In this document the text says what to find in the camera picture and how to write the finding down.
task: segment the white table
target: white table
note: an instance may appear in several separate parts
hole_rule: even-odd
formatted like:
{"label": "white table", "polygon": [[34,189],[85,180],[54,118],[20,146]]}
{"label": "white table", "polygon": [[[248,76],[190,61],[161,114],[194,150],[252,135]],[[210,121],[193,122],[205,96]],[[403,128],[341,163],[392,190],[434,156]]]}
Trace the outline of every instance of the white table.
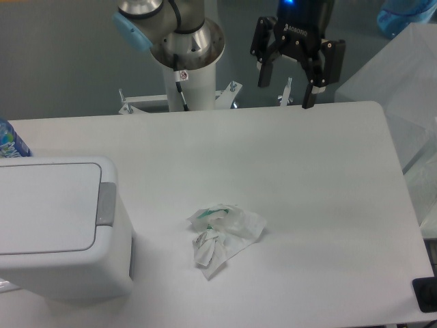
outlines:
{"label": "white table", "polygon": [[[0,295],[0,327],[353,327],[425,321],[432,276],[376,103],[12,122],[39,155],[103,154],[137,231],[135,290],[60,303]],[[268,221],[210,281],[185,220],[237,204]]]}

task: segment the crumpled tissue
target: crumpled tissue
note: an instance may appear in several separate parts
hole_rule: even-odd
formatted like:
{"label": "crumpled tissue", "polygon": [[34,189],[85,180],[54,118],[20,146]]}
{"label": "crumpled tissue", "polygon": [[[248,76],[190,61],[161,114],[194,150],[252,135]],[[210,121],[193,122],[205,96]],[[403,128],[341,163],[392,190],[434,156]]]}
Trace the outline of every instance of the crumpled tissue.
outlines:
{"label": "crumpled tissue", "polygon": [[194,260],[206,279],[231,257],[253,244],[266,226],[256,213],[218,205],[188,218],[199,236],[193,240]]}

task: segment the screw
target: screw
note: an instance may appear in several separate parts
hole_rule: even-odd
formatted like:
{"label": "screw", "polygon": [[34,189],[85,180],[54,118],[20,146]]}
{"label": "screw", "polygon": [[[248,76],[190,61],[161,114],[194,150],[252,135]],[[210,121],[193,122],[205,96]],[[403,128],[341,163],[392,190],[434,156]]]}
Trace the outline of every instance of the screw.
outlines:
{"label": "screw", "polygon": [[124,105],[124,103],[126,102],[126,99],[123,96],[123,89],[118,89],[118,93],[120,94],[120,99],[122,101],[122,104]]}
{"label": "screw", "polygon": [[231,82],[231,92],[235,92],[235,88],[237,87],[237,83],[235,81]]}

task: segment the cable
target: cable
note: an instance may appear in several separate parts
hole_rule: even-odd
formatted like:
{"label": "cable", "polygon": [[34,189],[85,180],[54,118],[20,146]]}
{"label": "cable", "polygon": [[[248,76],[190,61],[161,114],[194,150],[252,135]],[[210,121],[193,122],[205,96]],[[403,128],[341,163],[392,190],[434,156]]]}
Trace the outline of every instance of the cable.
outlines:
{"label": "cable", "polygon": [[[176,54],[173,54],[173,71],[174,72],[178,71],[178,59],[179,59],[179,56]],[[178,92],[180,94],[180,98],[182,99],[182,105],[184,106],[184,111],[190,111],[190,109],[188,108],[188,105],[186,104],[184,92],[182,92],[182,87],[181,87],[179,81],[176,81],[176,89],[178,89]]]}

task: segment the bottle label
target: bottle label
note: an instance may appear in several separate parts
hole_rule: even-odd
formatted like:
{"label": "bottle label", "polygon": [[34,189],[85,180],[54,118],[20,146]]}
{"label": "bottle label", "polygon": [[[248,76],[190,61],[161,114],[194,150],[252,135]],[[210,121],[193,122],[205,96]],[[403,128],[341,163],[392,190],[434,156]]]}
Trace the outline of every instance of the bottle label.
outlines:
{"label": "bottle label", "polygon": [[11,133],[6,133],[3,139],[0,140],[0,157],[14,158],[26,156],[31,156],[29,148],[16,133],[15,137]]}

